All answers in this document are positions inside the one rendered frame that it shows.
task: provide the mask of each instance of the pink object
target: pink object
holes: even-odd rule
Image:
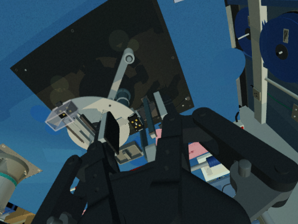
[[[157,140],[162,137],[162,130],[156,129],[156,135],[155,145],[157,145]],[[205,153],[208,153],[208,151],[200,143],[191,143],[188,145],[189,159],[196,158]]]

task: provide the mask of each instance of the gray floor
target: gray floor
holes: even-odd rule
[[[261,125],[255,118],[254,112],[247,107],[240,108],[240,119],[244,129],[283,153],[298,164],[298,153],[290,147],[272,128],[267,124]],[[298,222],[298,187],[296,186],[287,203],[281,208],[270,208],[268,213],[275,224],[292,224]]]

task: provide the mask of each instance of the spool label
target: spool label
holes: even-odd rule
[[[284,29],[283,42],[288,44],[288,29]]]

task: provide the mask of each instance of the transparent plastic box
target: transparent plastic box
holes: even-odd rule
[[[77,106],[71,101],[66,101],[60,107],[54,108],[45,123],[54,131],[58,131],[75,121],[78,114]]]

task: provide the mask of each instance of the blue spool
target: blue spool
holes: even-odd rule
[[[214,167],[220,164],[220,161],[218,161],[214,156],[210,156],[206,160],[209,164],[209,167]]]
[[[288,43],[284,42],[284,29],[288,29]],[[267,69],[276,78],[288,83],[298,82],[297,13],[285,13],[263,25],[260,52]]]
[[[248,7],[243,8],[240,10],[235,19],[235,34],[236,38],[242,37],[243,35],[247,34],[249,31],[250,33],[250,27],[248,26]],[[243,51],[251,57],[251,40],[250,35],[247,37],[244,37],[238,41]]]

